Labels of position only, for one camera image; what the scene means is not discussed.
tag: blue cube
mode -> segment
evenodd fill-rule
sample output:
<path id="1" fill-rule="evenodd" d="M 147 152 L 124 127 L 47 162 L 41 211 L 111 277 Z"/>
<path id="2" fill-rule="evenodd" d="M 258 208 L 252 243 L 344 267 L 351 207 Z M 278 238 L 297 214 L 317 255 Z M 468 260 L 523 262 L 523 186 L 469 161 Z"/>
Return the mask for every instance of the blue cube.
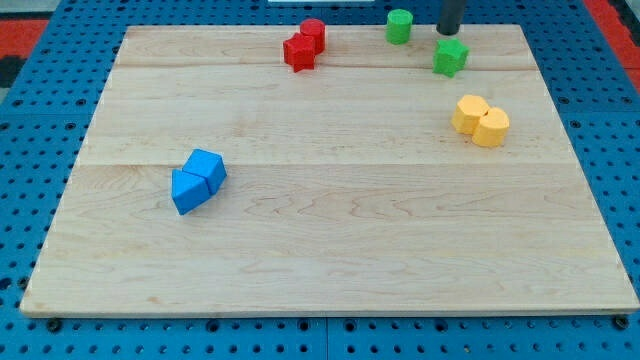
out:
<path id="1" fill-rule="evenodd" d="M 171 174 L 171 198 L 178 213 L 184 215 L 209 200 L 211 194 L 204 178 L 174 169 Z"/>
<path id="2" fill-rule="evenodd" d="M 227 177 L 227 171 L 222 163 L 222 156 L 212 152 L 195 149 L 189 156 L 182 171 L 203 177 L 209 188 L 209 194 L 215 195 L 220 185 Z"/>

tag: green block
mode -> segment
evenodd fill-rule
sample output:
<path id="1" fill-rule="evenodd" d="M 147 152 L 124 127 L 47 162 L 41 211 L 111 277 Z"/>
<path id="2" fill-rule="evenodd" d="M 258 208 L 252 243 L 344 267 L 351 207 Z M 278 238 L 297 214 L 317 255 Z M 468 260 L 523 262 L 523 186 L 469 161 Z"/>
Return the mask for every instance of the green block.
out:
<path id="1" fill-rule="evenodd" d="M 433 54 L 433 72 L 452 78 L 456 72 L 464 69 L 468 55 L 469 48 L 457 38 L 438 40 Z"/>
<path id="2" fill-rule="evenodd" d="M 413 14 L 409 11 L 403 9 L 389 11 L 387 14 L 387 41 L 394 45 L 409 41 L 411 24 L 413 24 Z"/>

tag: green cylinder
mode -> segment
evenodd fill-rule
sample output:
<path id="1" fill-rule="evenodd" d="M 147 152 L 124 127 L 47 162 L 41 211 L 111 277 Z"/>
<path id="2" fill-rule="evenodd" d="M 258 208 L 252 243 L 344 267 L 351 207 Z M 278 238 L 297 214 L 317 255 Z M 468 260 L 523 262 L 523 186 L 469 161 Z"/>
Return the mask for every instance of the green cylinder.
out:
<path id="1" fill-rule="evenodd" d="M 395 9 L 387 15 L 387 41 L 400 45 L 409 41 L 413 14 L 407 10 Z"/>

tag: block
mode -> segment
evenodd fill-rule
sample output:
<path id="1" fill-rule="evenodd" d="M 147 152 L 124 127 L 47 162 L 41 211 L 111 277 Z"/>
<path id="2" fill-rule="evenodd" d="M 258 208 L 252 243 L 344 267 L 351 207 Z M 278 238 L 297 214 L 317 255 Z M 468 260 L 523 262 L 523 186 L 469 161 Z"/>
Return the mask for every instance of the block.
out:
<path id="1" fill-rule="evenodd" d="M 480 121 L 480 117 L 489 111 L 489 104 L 482 96 L 465 95 L 456 105 L 451 124 L 457 132 L 471 135 Z"/>
<path id="2" fill-rule="evenodd" d="M 180 215 L 202 205 L 211 194 L 203 177 L 174 169 L 171 174 L 171 198 Z"/>
<path id="3" fill-rule="evenodd" d="M 295 33 L 282 43 L 284 62 L 293 67 L 293 72 L 303 69 L 313 70 L 315 63 L 315 39 L 313 36 Z"/>
<path id="4" fill-rule="evenodd" d="M 312 36 L 314 43 L 315 54 L 318 55 L 324 51 L 325 47 L 325 25 L 322 20 L 307 19 L 300 23 L 300 33 L 305 36 Z"/>
<path id="5" fill-rule="evenodd" d="M 395 9 L 387 14 L 386 39 L 394 45 L 404 44 L 411 36 L 413 14 L 407 10 Z"/>
<path id="6" fill-rule="evenodd" d="M 469 48 L 457 38 L 438 40 L 433 54 L 433 72 L 452 78 L 464 69 L 468 55 Z"/>
<path id="7" fill-rule="evenodd" d="M 495 147 L 502 145 L 509 130 L 509 117 L 504 110 L 493 107 L 480 118 L 471 141 L 478 146 Z"/>
<path id="8" fill-rule="evenodd" d="M 182 171 L 204 178 L 211 196 L 218 192 L 227 177 L 222 156 L 201 149 L 193 150 Z"/>

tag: wood grain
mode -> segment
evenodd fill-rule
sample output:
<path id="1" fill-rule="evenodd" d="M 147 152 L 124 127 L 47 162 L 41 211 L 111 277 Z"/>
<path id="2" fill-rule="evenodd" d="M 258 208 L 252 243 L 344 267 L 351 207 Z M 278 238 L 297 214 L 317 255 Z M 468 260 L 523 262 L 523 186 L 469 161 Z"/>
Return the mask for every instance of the wood grain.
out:
<path id="1" fill-rule="evenodd" d="M 133 27 L 21 304 L 34 317 L 487 316 L 640 305 L 522 32 L 330 26 L 293 74 L 294 27 Z M 503 147 L 457 134 L 466 93 L 511 117 Z M 229 177 L 188 216 L 194 147 Z"/>

